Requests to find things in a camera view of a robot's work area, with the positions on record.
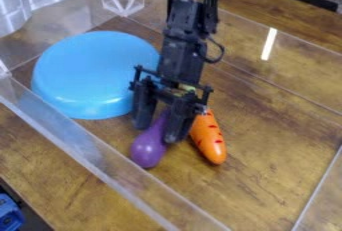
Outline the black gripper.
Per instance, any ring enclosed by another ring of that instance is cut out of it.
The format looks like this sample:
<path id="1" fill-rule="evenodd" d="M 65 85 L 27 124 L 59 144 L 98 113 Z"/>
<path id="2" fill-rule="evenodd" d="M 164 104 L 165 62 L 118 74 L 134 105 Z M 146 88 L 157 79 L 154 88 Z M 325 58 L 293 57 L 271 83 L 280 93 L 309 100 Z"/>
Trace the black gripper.
<path id="1" fill-rule="evenodd" d="M 208 45 L 202 41 L 168 38 L 164 42 L 156 69 L 136 66 L 130 84 L 134 93 L 133 123 L 137 129 L 150 127 L 160 101 L 169 104 L 170 115 L 165 130 L 165 141 L 182 141 L 190 131 L 197 114 L 208 112 L 210 86 L 201 84 Z"/>

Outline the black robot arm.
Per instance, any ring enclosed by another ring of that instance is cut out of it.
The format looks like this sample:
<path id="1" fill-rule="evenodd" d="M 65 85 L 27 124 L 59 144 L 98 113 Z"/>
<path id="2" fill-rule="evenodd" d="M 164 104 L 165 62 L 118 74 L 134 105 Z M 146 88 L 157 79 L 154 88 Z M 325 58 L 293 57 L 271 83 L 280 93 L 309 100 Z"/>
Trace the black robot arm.
<path id="1" fill-rule="evenodd" d="M 217 32 L 218 0 L 169 0 L 168 26 L 158 67 L 138 65 L 130 89 L 134 91 L 133 121 L 138 129 L 150 126 L 157 104 L 170 105 L 164 140 L 176 143 L 188 136 L 196 117 L 208 112 L 213 88 L 200 84 L 208 44 Z"/>

